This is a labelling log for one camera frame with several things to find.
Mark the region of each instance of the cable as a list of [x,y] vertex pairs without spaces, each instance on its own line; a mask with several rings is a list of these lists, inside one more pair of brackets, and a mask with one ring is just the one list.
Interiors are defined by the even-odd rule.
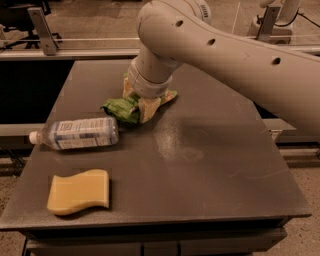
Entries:
[[304,14],[298,13],[301,17],[305,18],[307,21],[311,22],[313,25],[317,26],[318,28],[320,28],[320,25],[318,23],[315,23],[313,20],[310,20],[307,16],[305,16]]

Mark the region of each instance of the crumpled plastic bag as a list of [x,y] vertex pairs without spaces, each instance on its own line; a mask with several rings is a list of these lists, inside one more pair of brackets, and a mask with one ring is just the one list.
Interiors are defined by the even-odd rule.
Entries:
[[[161,97],[160,106],[174,99],[177,95],[177,91],[167,90]],[[140,96],[137,94],[121,99],[108,99],[102,108],[107,115],[113,116],[120,123],[132,127],[140,123],[139,99]]]

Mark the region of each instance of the plastic bottle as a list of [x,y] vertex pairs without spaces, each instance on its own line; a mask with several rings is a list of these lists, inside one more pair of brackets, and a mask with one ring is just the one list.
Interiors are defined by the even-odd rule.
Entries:
[[29,135],[32,144],[56,149],[107,146],[119,141],[117,121],[113,117],[56,121]]

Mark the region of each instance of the bottle label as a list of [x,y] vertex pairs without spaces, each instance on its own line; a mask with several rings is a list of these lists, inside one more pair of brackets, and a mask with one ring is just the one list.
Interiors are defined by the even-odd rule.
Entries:
[[85,148],[117,143],[112,118],[60,121],[53,127],[53,141],[59,149]]

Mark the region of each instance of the gray table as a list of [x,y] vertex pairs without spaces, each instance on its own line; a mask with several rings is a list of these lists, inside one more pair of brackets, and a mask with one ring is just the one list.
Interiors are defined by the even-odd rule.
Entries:
[[[104,116],[100,106],[121,96],[129,62],[76,62],[49,121]],[[37,255],[106,246],[111,255],[250,253],[283,239],[290,219],[310,216],[251,101],[187,65],[171,89],[178,98],[145,125],[122,129],[115,146],[35,146],[0,228],[25,234]],[[109,170],[110,209],[48,212],[53,175],[92,168]]]

